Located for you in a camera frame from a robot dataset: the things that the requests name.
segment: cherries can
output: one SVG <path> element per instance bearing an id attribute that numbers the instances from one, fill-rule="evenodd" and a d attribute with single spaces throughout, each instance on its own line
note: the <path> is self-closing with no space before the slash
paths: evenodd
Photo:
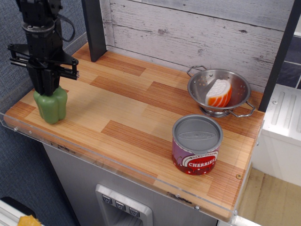
<path id="1" fill-rule="evenodd" d="M 210 172 L 223 138 L 220 125 L 208 116 L 190 114 L 173 127 L 172 158 L 175 166 L 190 175 Z"/>

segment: dispenser button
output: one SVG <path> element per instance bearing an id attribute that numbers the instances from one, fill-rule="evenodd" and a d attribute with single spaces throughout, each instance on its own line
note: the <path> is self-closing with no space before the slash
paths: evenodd
<path id="1" fill-rule="evenodd" d="M 122 203 L 120 203 L 120 202 L 118 202 L 118 201 L 115 201 L 115 203 L 116 203 L 116 207 L 117 207 L 118 209 L 123 210 L 123 211 L 126 210 L 126 206 L 125 206 L 124 204 L 122 204 Z"/>
<path id="2" fill-rule="evenodd" d="M 129 209 L 130 210 L 130 214 L 132 214 L 134 217 L 139 218 L 140 217 L 140 213 L 137 210 L 134 210 L 132 208 Z"/>
<path id="3" fill-rule="evenodd" d="M 107 204 L 111 204 L 112 205 L 112 199 L 108 196 L 103 195 L 103 200 L 107 203 Z"/>

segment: stainless steel colander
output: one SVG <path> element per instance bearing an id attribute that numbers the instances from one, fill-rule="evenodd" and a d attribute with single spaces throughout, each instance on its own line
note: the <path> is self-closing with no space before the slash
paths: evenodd
<path id="1" fill-rule="evenodd" d="M 190 71 L 196 67 L 203 67 L 205 70 L 192 75 Z M 255 110 L 255 107 L 247 102 L 251 95 L 251 87 L 247 80 L 241 75 L 224 69 L 207 69 L 203 65 L 192 66 L 187 71 L 187 74 L 191 77 L 187 85 L 188 92 L 199 104 L 204 114 L 213 117 L 224 117 L 231 113 L 236 117 L 247 117 L 252 115 Z M 228 80 L 232 86 L 231 99 L 225 107 L 213 107 L 205 104 L 206 94 L 217 79 Z M 233 109 L 244 103 L 252 107 L 251 112 L 246 115 L 236 115 Z"/>

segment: wooden countertop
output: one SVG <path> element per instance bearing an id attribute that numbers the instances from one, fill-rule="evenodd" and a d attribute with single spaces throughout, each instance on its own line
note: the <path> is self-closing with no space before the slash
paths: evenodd
<path id="1" fill-rule="evenodd" d="M 245 118 L 215 118 L 224 133 L 216 166 L 207 175 L 188 175 L 179 171 L 171 158 L 176 120 L 187 114 L 202 114 L 187 92 L 190 77 L 186 72 L 112 52 L 93 63 L 87 44 L 73 56 L 79 60 L 80 78 L 61 78 L 60 82 L 68 92 L 66 118 L 54 125 L 44 122 L 31 91 L 7 111 L 6 123 L 187 205 L 198 205 L 216 218 L 229 220 L 264 113 L 256 110 Z M 261 93 L 252 92 L 248 101 L 258 108 L 261 98 Z M 244 104 L 234 112 L 246 114 L 250 107 Z"/>

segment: can label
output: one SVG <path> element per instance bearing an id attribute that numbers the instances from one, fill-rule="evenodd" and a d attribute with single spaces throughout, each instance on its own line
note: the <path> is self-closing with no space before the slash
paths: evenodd
<path id="1" fill-rule="evenodd" d="M 173 139 L 173 161 L 175 166 L 184 173 L 201 175 L 210 172 L 215 166 L 218 149 L 205 155 L 195 155 L 180 147 Z"/>

